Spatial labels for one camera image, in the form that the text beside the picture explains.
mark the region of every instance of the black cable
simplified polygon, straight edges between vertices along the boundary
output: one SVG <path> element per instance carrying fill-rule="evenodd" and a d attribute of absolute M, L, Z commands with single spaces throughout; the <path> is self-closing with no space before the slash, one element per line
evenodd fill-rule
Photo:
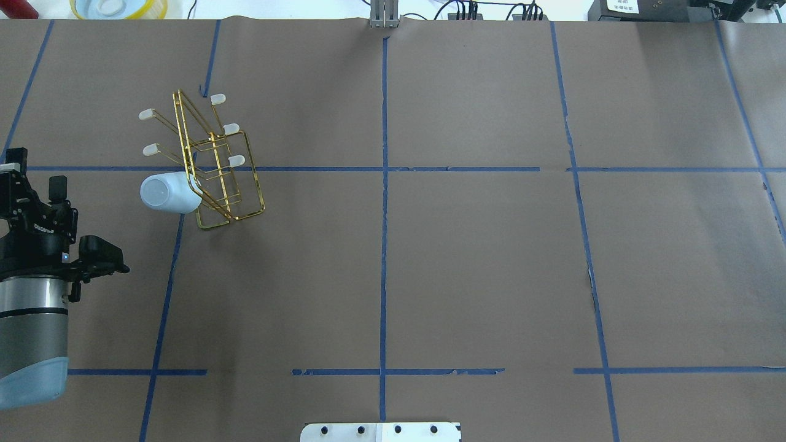
<path fill-rule="evenodd" d="M 442 5 L 441 8 L 439 8 L 439 10 L 437 11 L 437 14 L 434 15 L 434 20 L 438 19 L 439 18 L 439 13 L 441 13 L 450 3 L 453 3 L 453 2 L 456 2 L 456 3 L 458 3 L 461 6 L 461 15 L 466 14 L 466 9 L 464 7 L 464 2 L 461 2 L 459 0 L 450 0 L 449 2 L 445 3 L 444 5 Z M 456 6 L 456 18 L 458 18 L 458 6 Z"/>
<path fill-rule="evenodd" d="M 426 18 L 426 17 L 423 17 L 423 16 L 421 16 L 421 15 L 420 15 L 420 14 L 418 14 L 418 13 L 406 13 L 406 14 L 402 15 L 401 17 L 406 17 L 406 16 L 415 16 L 415 17 L 420 17 L 420 18 L 422 18 L 423 20 L 428 20 L 428 18 Z"/>
<path fill-rule="evenodd" d="M 508 16 L 507 16 L 507 17 L 505 17 L 505 21 L 508 21 L 508 20 L 510 20 L 510 16 L 511 16 L 511 15 L 513 15 L 513 10 L 514 10 L 514 9 L 515 9 L 517 6 L 521 6 L 521 9 L 523 9 L 523 12 L 522 12 L 522 14 L 526 13 L 526 11 L 527 11 L 527 5 L 524 5 L 523 3 L 516 3 L 516 4 L 515 4 L 515 5 L 513 5 L 513 7 L 512 7 L 512 8 L 511 8 L 511 9 L 508 11 Z"/>
<path fill-rule="evenodd" d="M 191 20 L 191 12 L 194 11 L 194 8 L 197 6 L 197 0 L 194 0 L 194 3 L 191 5 L 191 9 L 189 9 L 189 13 L 185 16 L 186 20 Z"/>
<path fill-rule="evenodd" d="M 461 2 L 462 4 L 464 4 L 464 2 L 466 2 L 466 1 L 467 0 L 451 0 L 451 2 Z M 471 3 L 475 3 L 475 7 L 476 8 L 477 8 L 477 5 L 497 5 L 497 6 L 514 6 L 514 7 L 522 5 L 525 8 L 523 15 L 526 15 L 526 7 L 528 6 L 528 4 L 526 4 L 526 3 L 476 2 L 475 0 L 472 0 Z M 538 9 L 540 9 L 540 12 L 542 13 L 543 12 L 543 8 L 541 8 L 540 6 L 537 6 L 537 7 L 538 7 Z"/>
<path fill-rule="evenodd" d="M 535 20 L 535 16 L 538 14 L 539 7 L 540 6 L 538 6 L 538 4 L 535 3 L 534 0 L 532 0 L 532 3 L 530 3 L 529 7 L 527 8 L 527 12 L 524 14 L 524 17 L 521 17 L 521 20 L 526 20 L 526 21 Z"/>

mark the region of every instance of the yellow container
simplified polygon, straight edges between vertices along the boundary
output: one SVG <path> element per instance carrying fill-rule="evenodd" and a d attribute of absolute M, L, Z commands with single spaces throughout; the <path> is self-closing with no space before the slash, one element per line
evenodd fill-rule
<path fill-rule="evenodd" d="M 161 19 L 167 0 L 71 0 L 71 11 L 82 20 Z"/>

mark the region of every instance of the dish rack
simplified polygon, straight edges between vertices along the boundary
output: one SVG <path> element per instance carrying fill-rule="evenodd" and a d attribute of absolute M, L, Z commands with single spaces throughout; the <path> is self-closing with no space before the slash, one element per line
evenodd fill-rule
<path fill-rule="evenodd" d="M 200 229 L 213 229 L 229 224 L 231 221 L 247 219 L 265 211 L 262 188 L 259 185 L 256 165 L 248 135 L 235 123 L 222 124 L 216 106 L 226 101 L 224 94 L 210 96 L 210 105 L 218 128 L 202 115 L 193 102 L 182 90 L 172 94 L 174 104 L 173 123 L 155 109 L 146 109 L 139 113 L 140 120 L 158 120 L 167 129 L 174 132 L 180 141 L 180 152 L 165 149 L 159 143 L 147 145 L 142 154 L 146 157 L 163 155 L 176 164 L 183 166 L 189 188 L 202 198 L 197 207 L 196 223 Z M 241 144 L 242 154 L 233 153 L 232 145 Z M 237 175 L 248 172 L 253 178 L 255 189 L 241 192 Z M 241 209 L 241 202 L 251 204 Z M 211 213 L 220 215 L 219 221 L 208 222 Z"/>

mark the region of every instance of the plastic cup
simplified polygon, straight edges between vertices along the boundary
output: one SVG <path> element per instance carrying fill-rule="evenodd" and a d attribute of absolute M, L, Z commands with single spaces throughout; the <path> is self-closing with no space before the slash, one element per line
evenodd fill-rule
<path fill-rule="evenodd" d="M 171 213 L 191 213 L 202 202 L 184 171 L 150 175 L 139 187 L 139 197 L 149 208 Z"/>

